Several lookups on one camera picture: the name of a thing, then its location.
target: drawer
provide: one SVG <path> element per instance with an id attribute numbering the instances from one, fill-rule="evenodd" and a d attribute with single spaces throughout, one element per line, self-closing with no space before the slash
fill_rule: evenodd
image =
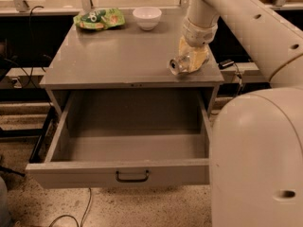
<path id="1" fill-rule="evenodd" d="M 211 129 L 197 89 L 73 91 L 43 163 L 44 188 L 209 183 Z"/>

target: green snack bag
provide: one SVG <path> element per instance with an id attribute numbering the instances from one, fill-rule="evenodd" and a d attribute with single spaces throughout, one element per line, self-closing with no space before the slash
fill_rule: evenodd
<path id="1" fill-rule="evenodd" d="M 124 25 L 125 19 L 119 9 L 102 9 L 75 16 L 74 24 L 86 29 L 105 30 Z"/>

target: white bowl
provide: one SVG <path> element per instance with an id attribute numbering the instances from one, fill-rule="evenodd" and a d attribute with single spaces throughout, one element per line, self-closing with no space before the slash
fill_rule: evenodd
<path id="1" fill-rule="evenodd" d="M 161 15 L 161 9 L 156 7 L 141 7 L 133 11 L 135 21 L 143 30 L 155 28 L 160 21 Z"/>

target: concrete floor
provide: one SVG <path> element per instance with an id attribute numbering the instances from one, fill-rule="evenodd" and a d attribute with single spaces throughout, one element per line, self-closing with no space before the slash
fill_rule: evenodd
<path id="1" fill-rule="evenodd" d="M 18 108 L 0 105 L 0 127 L 4 130 L 41 127 L 44 110 L 19 114 Z M 25 172 L 37 138 L 0 139 L 1 166 Z M 46 138 L 45 147 L 51 139 Z M 25 178 L 0 172 L 6 181 L 9 210 L 22 226 L 46 227 L 61 215 L 81 222 L 89 201 L 89 189 L 43 189 L 30 176 Z M 54 226 L 77 226 L 72 218 L 62 218 Z M 93 188 L 85 227 L 210 227 L 208 185 L 162 188 Z"/>

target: black handle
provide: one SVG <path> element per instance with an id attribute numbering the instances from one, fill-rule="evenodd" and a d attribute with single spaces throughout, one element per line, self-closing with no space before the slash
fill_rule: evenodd
<path id="1" fill-rule="evenodd" d="M 116 171 L 116 180 L 120 183 L 144 183 L 150 177 L 150 172 L 148 170 L 145 171 L 145 178 L 143 179 L 120 179 L 119 171 Z"/>

